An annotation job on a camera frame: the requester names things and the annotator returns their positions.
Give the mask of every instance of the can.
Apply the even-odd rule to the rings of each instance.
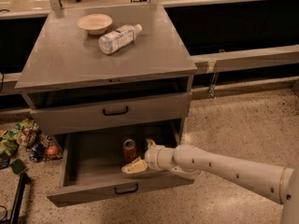
[[[42,144],[35,144],[31,148],[29,159],[34,162],[41,161],[45,154],[45,148]]]
[[[122,151],[126,163],[130,163],[137,158],[137,147],[133,139],[127,139],[123,142]]]

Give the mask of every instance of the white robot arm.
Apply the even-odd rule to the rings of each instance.
[[[201,171],[207,171],[283,204],[282,224],[299,223],[299,171],[217,155],[190,145],[169,148],[152,140],[148,144],[145,160],[124,166],[124,173],[138,173],[149,167],[195,179]]]

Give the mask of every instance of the water bottle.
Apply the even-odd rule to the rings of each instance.
[[[112,54],[122,47],[127,46],[131,42],[135,41],[137,35],[142,31],[141,25],[123,25],[117,30],[103,35],[99,39],[100,49],[105,54]]]

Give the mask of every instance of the floor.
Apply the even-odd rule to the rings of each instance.
[[[0,130],[23,116],[2,117]],[[182,144],[240,159],[299,168],[299,97],[291,89],[192,100]],[[29,167],[23,223],[279,223],[282,206],[220,177],[201,173],[193,185],[57,208],[46,197],[56,190],[62,161]],[[12,206],[18,177],[0,171],[0,204]]]

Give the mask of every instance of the gray countertop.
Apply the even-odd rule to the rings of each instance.
[[[103,13],[110,30],[141,24],[142,33],[112,55],[98,46],[100,35],[88,35],[79,18]],[[113,80],[191,75],[196,66],[162,5],[142,4],[66,9],[51,12],[16,85],[17,89],[61,89]]]

